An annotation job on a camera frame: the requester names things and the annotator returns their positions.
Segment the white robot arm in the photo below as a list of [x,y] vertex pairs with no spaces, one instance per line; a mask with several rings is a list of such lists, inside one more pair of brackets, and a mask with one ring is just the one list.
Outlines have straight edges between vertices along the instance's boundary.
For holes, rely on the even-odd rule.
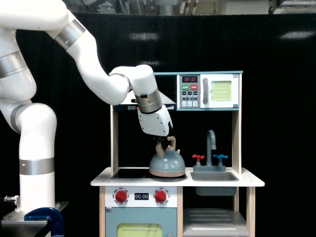
[[55,206],[56,116],[50,107],[31,102],[36,84],[16,43],[16,29],[46,31],[73,57],[84,82],[106,103],[120,104],[133,89],[143,131],[168,135],[171,118],[149,66],[118,67],[108,76],[100,66],[95,38],[61,0],[0,0],[0,110],[21,133],[17,211]]
[[[10,64],[10,54],[13,54],[11,60],[17,53],[20,56],[17,44],[10,45],[10,42],[15,41],[14,29],[46,31],[73,57],[84,82],[99,98],[108,104],[117,105],[133,89],[139,104],[138,116],[142,116],[140,123],[143,131],[157,136],[168,135],[172,121],[161,103],[151,67],[118,67],[108,76],[99,63],[95,38],[61,0],[1,0],[0,16],[0,28],[13,29],[10,30],[10,37],[6,36],[7,32],[0,36],[7,38],[3,43],[7,44],[4,46],[6,59],[2,59],[4,73],[12,70],[6,68]],[[22,55],[14,63],[18,67],[20,64],[26,66]]]

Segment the oven timer display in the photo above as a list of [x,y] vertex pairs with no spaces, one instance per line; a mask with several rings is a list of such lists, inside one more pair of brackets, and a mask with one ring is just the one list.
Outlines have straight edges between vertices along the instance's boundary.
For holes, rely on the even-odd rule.
[[149,200],[149,194],[135,194],[135,200]]

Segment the oven window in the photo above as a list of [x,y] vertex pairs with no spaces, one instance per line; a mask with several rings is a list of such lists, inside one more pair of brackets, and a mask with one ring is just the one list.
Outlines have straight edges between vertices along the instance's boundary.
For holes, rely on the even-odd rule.
[[158,224],[121,223],[118,237],[162,237],[162,228]]
[[212,101],[231,101],[232,82],[212,81]]

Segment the blue faucet handle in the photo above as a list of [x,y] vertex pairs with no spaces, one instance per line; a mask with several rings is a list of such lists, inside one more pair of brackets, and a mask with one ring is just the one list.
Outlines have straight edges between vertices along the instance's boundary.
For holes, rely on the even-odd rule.
[[218,158],[218,162],[222,162],[222,158],[225,158],[225,159],[228,158],[228,156],[225,156],[223,154],[221,154],[221,155],[213,155],[213,157]]

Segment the microwave display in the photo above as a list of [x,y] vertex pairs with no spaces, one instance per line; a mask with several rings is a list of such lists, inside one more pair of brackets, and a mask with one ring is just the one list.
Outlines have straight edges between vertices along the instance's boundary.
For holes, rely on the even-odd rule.
[[197,76],[182,76],[182,82],[185,83],[196,83],[198,81]]

